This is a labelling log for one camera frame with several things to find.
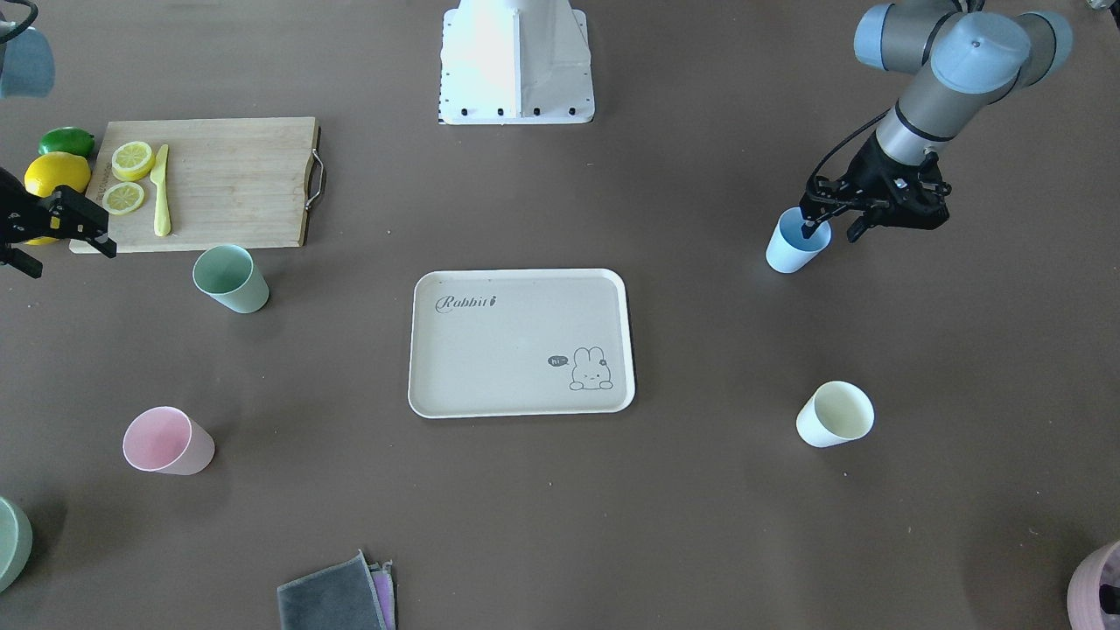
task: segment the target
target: green lime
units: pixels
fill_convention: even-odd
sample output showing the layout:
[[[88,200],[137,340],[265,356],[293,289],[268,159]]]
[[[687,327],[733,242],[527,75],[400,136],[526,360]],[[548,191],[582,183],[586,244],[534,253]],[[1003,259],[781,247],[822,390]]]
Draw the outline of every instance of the green lime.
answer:
[[[63,151],[82,157],[93,152],[93,133],[77,127],[52,129],[39,138],[39,155]]]

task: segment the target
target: cutting board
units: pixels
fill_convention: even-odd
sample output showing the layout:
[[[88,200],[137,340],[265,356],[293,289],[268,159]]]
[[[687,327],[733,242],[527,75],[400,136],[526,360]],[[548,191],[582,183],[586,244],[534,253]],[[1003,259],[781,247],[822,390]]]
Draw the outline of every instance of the cutting board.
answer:
[[[111,161],[121,145],[143,140],[152,151],[167,145],[171,233],[157,237],[152,230],[156,186],[144,177],[138,182],[144,189],[143,205],[109,219],[118,252],[205,250],[222,243],[300,247],[318,137],[314,118],[110,122],[86,197],[101,204],[105,191],[119,184]],[[71,251],[96,252],[75,240]]]

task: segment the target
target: metal handle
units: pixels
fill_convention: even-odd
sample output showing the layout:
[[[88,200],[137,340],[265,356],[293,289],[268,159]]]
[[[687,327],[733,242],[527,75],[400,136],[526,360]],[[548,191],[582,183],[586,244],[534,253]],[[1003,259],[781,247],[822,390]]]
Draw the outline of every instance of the metal handle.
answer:
[[[316,191],[310,197],[307,197],[307,203],[304,204],[304,212],[311,211],[311,204],[315,203],[315,200],[319,198],[319,195],[321,195],[323,191],[327,187],[327,167],[323,164],[323,160],[319,159],[318,149],[311,149],[311,159],[319,165],[319,189]]]

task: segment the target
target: yellow knife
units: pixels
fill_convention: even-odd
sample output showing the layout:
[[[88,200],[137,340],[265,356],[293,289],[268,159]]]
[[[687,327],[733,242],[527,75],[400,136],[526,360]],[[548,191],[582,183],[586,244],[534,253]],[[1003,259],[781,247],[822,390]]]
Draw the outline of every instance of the yellow knife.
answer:
[[[171,233],[171,213],[167,210],[167,145],[156,152],[156,166],[148,177],[156,185],[156,235],[166,237]]]

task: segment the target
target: folded towel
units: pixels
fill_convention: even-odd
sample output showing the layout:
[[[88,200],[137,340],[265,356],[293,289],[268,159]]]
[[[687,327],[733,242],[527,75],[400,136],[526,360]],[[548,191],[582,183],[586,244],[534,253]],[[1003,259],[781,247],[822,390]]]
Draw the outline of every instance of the folded towel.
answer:
[[[353,559],[277,589],[282,630],[396,630],[392,560]]]

